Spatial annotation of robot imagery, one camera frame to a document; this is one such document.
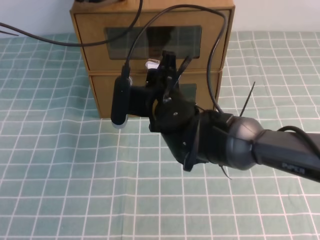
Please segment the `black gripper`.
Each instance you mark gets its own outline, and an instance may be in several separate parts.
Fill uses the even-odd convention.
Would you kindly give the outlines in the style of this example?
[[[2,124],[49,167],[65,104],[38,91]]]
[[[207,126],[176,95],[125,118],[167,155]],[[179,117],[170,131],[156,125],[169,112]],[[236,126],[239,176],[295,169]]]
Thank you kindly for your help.
[[[173,51],[162,51],[159,69],[177,71]],[[160,70],[148,70],[144,86],[131,86],[128,113],[149,118],[149,130],[162,135],[174,158],[189,172],[198,163],[200,112],[194,102],[185,98],[178,84],[164,100],[171,82]]]

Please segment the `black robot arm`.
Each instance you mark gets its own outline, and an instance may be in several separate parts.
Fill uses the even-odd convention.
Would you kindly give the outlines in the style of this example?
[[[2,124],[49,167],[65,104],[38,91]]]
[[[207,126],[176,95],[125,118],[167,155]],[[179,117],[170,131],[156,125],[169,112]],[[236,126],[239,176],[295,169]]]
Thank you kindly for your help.
[[[149,130],[160,133],[183,169],[212,163],[248,170],[265,165],[302,178],[320,180],[320,136],[295,126],[264,129],[249,117],[202,110],[186,99],[179,78],[191,62],[180,67],[176,56],[164,51],[144,86],[130,87],[129,113],[149,119]]]

